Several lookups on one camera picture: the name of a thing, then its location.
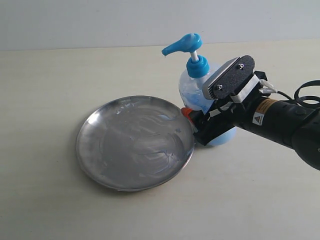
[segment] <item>blue pump head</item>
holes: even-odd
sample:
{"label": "blue pump head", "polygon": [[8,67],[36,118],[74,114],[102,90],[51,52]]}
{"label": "blue pump head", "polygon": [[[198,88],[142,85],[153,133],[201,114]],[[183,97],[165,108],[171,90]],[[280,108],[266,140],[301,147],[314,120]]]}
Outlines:
{"label": "blue pump head", "polygon": [[175,52],[190,53],[191,57],[186,63],[186,70],[191,78],[198,79],[210,70],[207,59],[204,56],[197,55],[197,49],[202,46],[202,40],[199,34],[189,33],[184,35],[180,40],[165,47],[162,54],[167,56]]}

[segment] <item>metal plate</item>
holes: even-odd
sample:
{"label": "metal plate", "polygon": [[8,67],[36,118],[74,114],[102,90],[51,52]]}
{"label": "metal plate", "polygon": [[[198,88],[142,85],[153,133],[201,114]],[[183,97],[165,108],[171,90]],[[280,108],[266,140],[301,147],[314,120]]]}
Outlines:
{"label": "metal plate", "polygon": [[76,141],[82,170],[118,191],[140,191],[172,179],[194,150],[193,128],[174,104],[129,96],[109,102],[83,124]]}

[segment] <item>white wall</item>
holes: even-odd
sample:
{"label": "white wall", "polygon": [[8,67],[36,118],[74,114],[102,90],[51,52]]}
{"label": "white wall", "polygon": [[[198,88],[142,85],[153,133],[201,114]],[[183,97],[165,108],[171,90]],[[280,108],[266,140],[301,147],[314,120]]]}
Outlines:
{"label": "white wall", "polygon": [[320,38],[320,0],[0,0],[0,50]]}

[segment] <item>pump nozzle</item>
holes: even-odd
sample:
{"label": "pump nozzle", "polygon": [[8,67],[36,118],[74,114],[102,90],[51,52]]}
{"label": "pump nozzle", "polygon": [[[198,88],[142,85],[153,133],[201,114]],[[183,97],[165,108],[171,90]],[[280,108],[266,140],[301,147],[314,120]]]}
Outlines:
{"label": "pump nozzle", "polygon": [[192,62],[196,63],[199,61],[197,49],[199,49],[201,45],[202,40],[200,35],[197,33],[189,33],[184,35],[179,41],[165,47],[162,50],[162,54],[167,56],[175,52],[190,53]]}

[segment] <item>silver plate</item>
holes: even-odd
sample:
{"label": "silver plate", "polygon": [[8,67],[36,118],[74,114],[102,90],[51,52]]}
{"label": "silver plate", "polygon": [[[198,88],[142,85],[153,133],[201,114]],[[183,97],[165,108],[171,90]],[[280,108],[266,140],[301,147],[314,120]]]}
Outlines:
{"label": "silver plate", "polygon": [[103,105],[85,121],[76,153],[93,180],[133,192],[172,179],[194,146],[192,126],[177,106],[156,97],[129,96]]}

